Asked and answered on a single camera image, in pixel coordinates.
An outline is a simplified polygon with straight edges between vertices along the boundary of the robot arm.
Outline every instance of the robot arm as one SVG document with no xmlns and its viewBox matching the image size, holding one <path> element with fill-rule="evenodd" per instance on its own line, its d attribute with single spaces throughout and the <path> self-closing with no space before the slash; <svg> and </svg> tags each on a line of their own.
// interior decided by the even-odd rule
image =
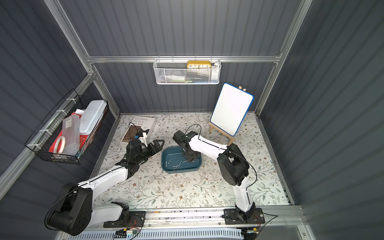
<svg viewBox="0 0 384 240">
<path fill-rule="evenodd" d="M 147 147 L 143 145 L 138 139 L 131 140 L 127 154 L 110 170 L 78 184 L 64 185 L 58 201 L 45 217 L 45 224 L 73 236 L 96 223 L 110 222 L 116 227 L 127 225 L 131 219 L 127 205 L 112 202 L 112 205 L 92 207 L 92 202 L 111 186 L 132 177 L 141 164 L 161 151 L 164 140 L 154 140 Z"/>
<path fill-rule="evenodd" d="M 188 134 L 177 131 L 173 139 L 183 148 L 183 156 L 187 161 L 194 160 L 199 152 L 217 159 L 224 180 L 233 186 L 238 217 L 242 222 L 247 222 L 254 212 L 255 204 L 251 202 L 247 191 L 249 163 L 238 146 L 233 143 L 229 146 L 218 144 L 193 131 Z"/>
<path fill-rule="evenodd" d="M 237 145 L 218 144 L 193 131 L 188 134 L 177 131 L 173 139 L 183 148 L 183 156 L 189 162 L 199 153 L 217 159 L 224 180 L 233 186 L 238 218 L 247 222 L 255 211 L 255 203 L 251 203 L 247 192 L 249 164 Z M 58 201 L 48 211 L 45 223 L 74 236 L 87 226 L 101 222 L 109 223 L 110 227 L 126 226 L 131 219 L 127 205 L 112 202 L 112 205 L 92 207 L 92 202 L 111 186 L 132 177 L 141 164 L 160 152 L 164 140 L 153 142 L 147 145 L 138 136 L 127 145 L 125 157 L 107 172 L 78 184 L 66 184 Z"/>
</svg>

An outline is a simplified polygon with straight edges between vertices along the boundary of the wooden easel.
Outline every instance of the wooden easel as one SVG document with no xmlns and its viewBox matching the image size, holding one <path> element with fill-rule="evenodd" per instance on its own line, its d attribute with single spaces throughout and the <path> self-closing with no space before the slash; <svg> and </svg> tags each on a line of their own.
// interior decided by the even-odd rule
<svg viewBox="0 0 384 240">
<path fill-rule="evenodd" d="M 242 88 L 241 86 L 239 86 L 240 89 L 242 89 L 243 91 L 247 91 L 246 88 Z M 216 129 L 217 131 L 219 131 L 220 133 L 222 133 L 224 136 L 226 136 L 227 138 L 229 138 L 229 142 L 228 142 L 228 145 L 231 145 L 231 143 L 233 143 L 236 139 L 234 137 L 232 137 L 231 135 L 229 135 L 228 133 L 224 132 L 223 130 L 221 130 L 218 126 L 216 126 L 215 124 L 209 122 L 209 125 L 211 126 L 210 129 L 209 129 L 209 132 L 212 132 L 213 129 Z"/>
</svg>

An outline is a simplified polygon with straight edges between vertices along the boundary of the teal plastic tray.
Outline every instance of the teal plastic tray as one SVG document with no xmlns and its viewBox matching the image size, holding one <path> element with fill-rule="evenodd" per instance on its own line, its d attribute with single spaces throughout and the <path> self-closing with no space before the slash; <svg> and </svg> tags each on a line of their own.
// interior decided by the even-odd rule
<svg viewBox="0 0 384 240">
<path fill-rule="evenodd" d="M 194 160 L 194 162 L 184 162 L 186 159 L 183 157 L 183 149 L 177 147 L 167 147 L 161 154 L 161 168 L 167 173 L 182 173 L 197 171 L 201 166 L 201 154 Z"/>
</svg>

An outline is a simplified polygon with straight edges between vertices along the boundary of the floral tablecloth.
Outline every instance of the floral tablecloth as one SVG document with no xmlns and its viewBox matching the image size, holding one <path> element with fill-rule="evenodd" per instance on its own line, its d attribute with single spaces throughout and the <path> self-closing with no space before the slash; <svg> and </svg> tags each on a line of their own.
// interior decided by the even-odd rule
<svg viewBox="0 0 384 240">
<path fill-rule="evenodd" d="M 208 132 L 211 114 L 138 115 L 156 118 L 150 141 L 164 139 L 163 149 L 177 146 L 172 139 L 173 134 L 177 130 L 184 132 L 195 123 L 199 123 L 202 127 L 201 136 L 217 143 L 228 144 L 228 138 L 218 131 Z M 134 115 L 121 116 L 99 173 L 105 172 L 124 157 L 126 149 L 120 145 L 120 140 L 133 117 Z M 193 126 L 191 130 L 199 132 L 200 128 Z M 246 114 L 235 138 L 234 143 L 239 146 L 258 174 L 257 182 L 248 188 L 256 205 L 288 205 L 254 114 Z M 235 196 L 232 186 L 223 180 L 217 161 L 205 155 L 202 155 L 202 159 L 198 171 L 168 174 L 161 168 L 161 152 L 159 152 L 141 165 L 134 176 L 98 196 L 94 205 L 118 201 L 127 203 L 131 209 L 234 206 Z M 252 183 L 255 180 L 252 168 L 249 169 L 249 173 Z"/>
</svg>

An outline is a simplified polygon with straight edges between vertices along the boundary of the label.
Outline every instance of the label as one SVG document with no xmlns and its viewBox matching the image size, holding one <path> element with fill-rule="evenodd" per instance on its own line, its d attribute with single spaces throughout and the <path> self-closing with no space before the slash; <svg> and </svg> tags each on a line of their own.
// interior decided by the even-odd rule
<svg viewBox="0 0 384 240">
<path fill-rule="evenodd" d="M 72 126 L 72 118 L 65 119 L 65 128 Z"/>
</svg>

